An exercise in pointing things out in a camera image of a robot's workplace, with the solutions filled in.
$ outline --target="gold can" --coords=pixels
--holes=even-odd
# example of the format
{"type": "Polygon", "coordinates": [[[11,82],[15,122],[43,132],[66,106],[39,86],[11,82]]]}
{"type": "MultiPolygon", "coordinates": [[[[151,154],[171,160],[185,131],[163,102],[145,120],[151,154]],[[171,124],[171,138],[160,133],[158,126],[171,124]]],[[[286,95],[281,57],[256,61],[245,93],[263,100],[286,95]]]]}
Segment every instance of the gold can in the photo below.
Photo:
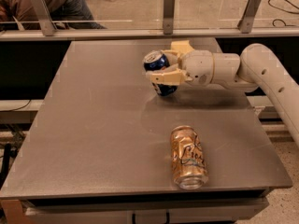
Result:
{"type": "Polygon", "coordinates": [[[182,189],[198,189],[207,181],[207,170],[198,134],[190,126],[171,132],[173,179],[182,189]]]}

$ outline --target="floor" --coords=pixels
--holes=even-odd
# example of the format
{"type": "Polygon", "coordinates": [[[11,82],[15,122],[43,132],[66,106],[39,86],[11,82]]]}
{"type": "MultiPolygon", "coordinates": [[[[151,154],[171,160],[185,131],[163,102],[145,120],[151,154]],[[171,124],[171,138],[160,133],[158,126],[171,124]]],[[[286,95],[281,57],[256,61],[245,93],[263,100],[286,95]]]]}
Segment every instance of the floor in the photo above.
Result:
{"type": "MultiPolygon", "coordinates": [[[[161,29],[163,0],[86,0],[94,18],[108,29],[161,29]]],[[[235,28],[248,0],[176,0],[175,29],[235,28]]],[[[288,0],[299,6],[299,0],[288,0]]],[[[262,0],[254,27],[299,25],[299,9],[285,0],[262,0]]],[[[282,123],[263,123],[293,187],[268,195],[270,205],[238,224],[299,223],[299,149],[282,123]]]]}

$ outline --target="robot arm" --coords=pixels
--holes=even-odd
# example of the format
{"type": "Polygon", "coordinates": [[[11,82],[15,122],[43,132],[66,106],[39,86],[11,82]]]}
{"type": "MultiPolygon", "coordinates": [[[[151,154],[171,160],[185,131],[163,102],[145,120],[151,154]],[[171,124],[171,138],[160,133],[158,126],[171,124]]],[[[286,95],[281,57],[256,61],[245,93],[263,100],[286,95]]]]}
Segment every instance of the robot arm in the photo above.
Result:
{"type": "Polygon", "coordinates": [[[299,86],[266,46],[252,44],[238,56],[195,50],[189,41],[173,42],[163,53],[170,66],[148,72],[152,83],[205,87],[218,84],[229,90],[250,92],[258,87],[271,100],[299,146],[299,86]]]}

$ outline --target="metal post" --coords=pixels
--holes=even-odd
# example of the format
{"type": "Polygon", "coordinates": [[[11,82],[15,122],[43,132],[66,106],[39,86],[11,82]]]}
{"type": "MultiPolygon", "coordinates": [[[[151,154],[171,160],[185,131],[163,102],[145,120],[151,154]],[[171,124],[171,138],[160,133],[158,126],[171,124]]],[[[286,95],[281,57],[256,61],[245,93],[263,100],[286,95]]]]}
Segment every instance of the metal post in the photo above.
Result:
{"type": "Polygon", "coordinates": [[[254,18],[256,15],[256,12],[259,8],[259,5],[261,4],[262,0],[249,0],[247,3],[247,6],[245,8],[243,17],[239,24],[237,25],[238,29],[243,34],[248,34],[252,30],[252,26],[254,23],[254,18]]]}
{"type": "Polygon", "coordinates": [[[164,0],[163,29],[165,35],[173,34],[176,0],[164,0]]]}
{"type": "Polygon", "coordinates": [[[31,3],[35,9],[43,35],[54,35],[56,27],[51,20],[45,0],[31,0],[31,3]]]}

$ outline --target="jeans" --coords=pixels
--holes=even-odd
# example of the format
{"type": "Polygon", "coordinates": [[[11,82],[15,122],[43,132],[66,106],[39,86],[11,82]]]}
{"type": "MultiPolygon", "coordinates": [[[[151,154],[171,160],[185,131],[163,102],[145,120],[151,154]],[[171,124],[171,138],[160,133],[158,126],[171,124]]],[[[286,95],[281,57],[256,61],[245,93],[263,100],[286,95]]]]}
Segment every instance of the jeans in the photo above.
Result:
{"type": "Polygon", "coordinates": [[[93,14],[88,8],[85,0],[67,0],[57,11],[51,14],[52,17],[60,17],[68,25],[75,29],[105,29],[104,26],[94,21],[93,14]]]}

